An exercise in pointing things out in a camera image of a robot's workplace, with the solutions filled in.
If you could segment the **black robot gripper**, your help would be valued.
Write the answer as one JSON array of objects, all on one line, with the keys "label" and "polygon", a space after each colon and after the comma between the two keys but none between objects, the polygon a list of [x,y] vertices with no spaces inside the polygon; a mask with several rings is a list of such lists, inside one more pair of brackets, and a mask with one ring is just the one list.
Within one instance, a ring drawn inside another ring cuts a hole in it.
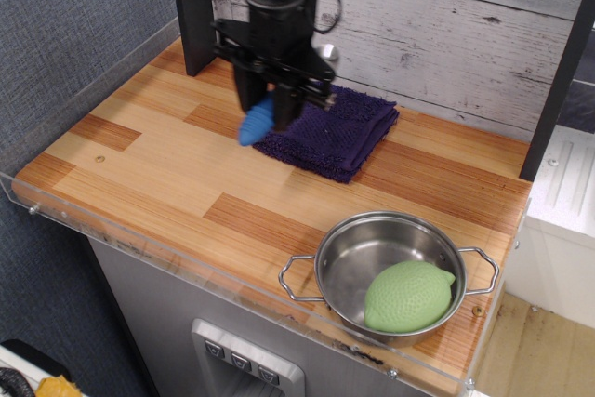
[{"label": "black robot gripper", "polygon": [[329,29],[316,27],[317,0],[246,0],[247,21],[218,19],[215,52],[231,62],[240,106],[248,113],[275,86],[273,129],[286,131],[303,102],[333,104],[335,72],[315,52],[311,39]]}]

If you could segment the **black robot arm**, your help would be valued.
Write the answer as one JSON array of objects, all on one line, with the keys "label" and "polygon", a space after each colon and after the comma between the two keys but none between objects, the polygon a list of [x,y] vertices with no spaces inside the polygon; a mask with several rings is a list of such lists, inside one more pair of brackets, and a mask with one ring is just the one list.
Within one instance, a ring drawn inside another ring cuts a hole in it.
[{"label": "black robot arm", "polygon": [[312,45],[317,0],[245,0],[246,21],[216,20],[215,52],[233,66],[240,104],[248,112],[272,93],[273,127],[286,130],[305,103],[320,108],[333,100],[334,69]]}]

